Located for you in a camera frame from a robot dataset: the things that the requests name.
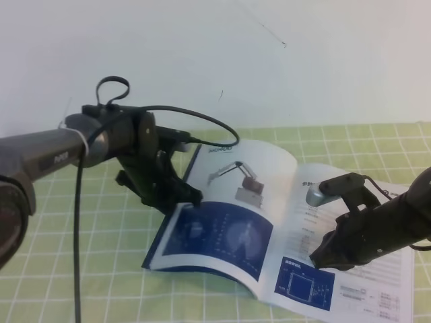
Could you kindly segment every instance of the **white wall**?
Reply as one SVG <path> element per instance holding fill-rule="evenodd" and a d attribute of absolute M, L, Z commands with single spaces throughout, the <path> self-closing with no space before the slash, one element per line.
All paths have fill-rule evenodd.
<path fill-rule="evenodd" d="M 430 12 L 428 0 L 4 0 L 0 135 L 55 127 L 107 75 L 131 82 L 125 104 L 237 127 L 431 120 Z"/>

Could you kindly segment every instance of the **table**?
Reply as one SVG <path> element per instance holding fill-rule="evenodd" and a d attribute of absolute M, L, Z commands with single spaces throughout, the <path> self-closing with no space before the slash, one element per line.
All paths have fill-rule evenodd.
<path fill-rule="evenodd" d="M 240 129 L 242 138 L 283 147 L 300 163 L 331 164 L 409 185 L 431 166 L 431 123 Z M 219 131 L 193 133 L 206 140 Z M 190 153 L 176 154 L 184 171 Z M 316 322 L 254 300 L 207 274 L 153 273 L 141 263 L 162 215 L 113 178 L 109 161 L 84 172 L 81 206 L 83 322 Z M 35 184 L 38 211 L 18 253 L 0 271 L 0 322 L 73 322 L 72 228 L 76 169 Z M 431 252 L 416 254 L 414 322 L 431 322 Z"/>

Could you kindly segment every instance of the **open book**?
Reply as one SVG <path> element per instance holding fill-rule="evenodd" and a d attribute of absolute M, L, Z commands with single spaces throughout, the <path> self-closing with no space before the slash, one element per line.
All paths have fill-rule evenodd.
<path fill-rule="evenodd" d="M 411 322 L 411 249 L 346 272 L 317 270 L 308 257 L 335 229 L 335 218 L 348 212 L 341 199 L 308 206 L 308 187 L 342 174 L 322 164 L 299 166 L 287 151 L 262 141 L 201 146 L 187 174 L 203 193 L 201 206 L 182 204 L 165 218 L 143 266 L 230 277 L 260 301 L 328 322 Z M 378 184 L 392 195 L 407 190 Z"/>

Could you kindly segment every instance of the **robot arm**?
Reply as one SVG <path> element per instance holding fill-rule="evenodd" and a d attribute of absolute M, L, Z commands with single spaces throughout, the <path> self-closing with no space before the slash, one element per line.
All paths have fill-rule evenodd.
<path fill-rule="evenodd" d="M 382 205 L 365 188 L 364 177 L 359 174 L 350 173 L 311 186 L 306 198 L 309 205 L 318 207 L 341 198 L 349 209 L 336 219 L 335 230 L 325 234 L 321 245 L 310 255 L 316 268 L 346 271 L 406 246 L 429 250 L 412 244 L 431 236 L 430 183 L 428 168 L 407 192 Z M 366 208 L 359 210 L 362 204 Z"/>
<path fill-rule="evenodd" d="M 236 168 L 238 168 L 244 174 L 245 177 L 249 177 L 253 180 L 256 180 L 256 174 L 246 163 L 244 163 L 243 161 L 234 161 L 233 163 L 224 166 L 223 168 L 220 168 L 217 172 L 210 174 L 208 176 L 207 185 L 209 186 L 213 180 L 223 176 L 224 174 L 227 174 L 228 172 L 231 172 L 232 170 L 235 170 Z"/>

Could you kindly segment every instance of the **black wire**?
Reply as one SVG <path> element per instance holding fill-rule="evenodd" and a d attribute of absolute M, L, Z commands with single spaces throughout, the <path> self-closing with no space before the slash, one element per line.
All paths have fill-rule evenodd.
<path fill-rule="evenodd" d="M 389 194 L 387 192 L 385 192 L 384 190 L 382 190 L 380 188 L 379 185 L 377 185 L 377 183 L 368 175 L 362 175 L 363 178 L 369 180 L 371 182 L 371 184 L 374 185 L 375 188 L 377 188 L 377 190 L 382 193 L 388 200 L 391 200 L 392 198 L 389 196 Z"/>
<path fill-rule="evenodd" d="M 367 180 L 369 180 L 371 182 L 371 184 L 374 185 L 375 188 L 377 188 L 377 190 L 382 193 L 383 195 L 385 195 L 389 200 L 391 200 L 392 198 L 389 196 L 389 194 L 387 194 L 384 190 L 382 190 L 380 188 L 379 185 L 377 185 L 377 183 L 370 177 L 367 175 L 362 175 L 362 177 L 366 178 Z M 414 244 L 411 244 L 409 246 L 411 249 L 413 250 L 417 250 L 417 251 L 431 251 L 431 246 L 415 246 Z"/>
<path fill-rule="evenodd" d="M 235 137 L 235 141 L 233 143 L 212 143 L 209 141 L 204 141 L 196 138 L 191 138 L 191 143 L 200 143 L 203 145 L 210 145 L 216 147 L 232 147 L 239 143 L 240 137 L 238 133 L 228 125 L 222 123 L 221 121 L 214 119 L 210 116 L 206 116 L 202 113 L 177 108 L 175 106 L 142 106 L 135 109 L 127 109 L 110 120 L 106 121 L 100 128 L 94 131 L 87 139 L 87 145 L 90 147 L 97 137 L 103 133 L 106 129 L 109 129 L 117 122 L 129 118 L 130 116 L 135 116 L 141 114 L 142 112 L 147 111 L 155 111 L 155 110 L 163 110 L 163 111 L 172 111 L 183 114 L 188 114 L 189 116 L 195 116 L 197 118 L 201 118 L 207 120 L 209 122 L 215 123 L 218 126 L 226 129 L 230 133 L 232 133 Z M 80 272 L 79 272 L 79 208 L 81 204 L 81 184 L 82 184 L 82 173 L 84 170 L 84 160 L 85 160 L 85 148 L 83 147 L 80 155 L 79 155 L 79 163 L 76 174 L 76 187 L 75 187 L 75 210 L 73 213 L 73 276 L 74 276 L 74 286 L 75 286 L 75 322 L 81 323 L 81 287 L 80 287 Z"/>

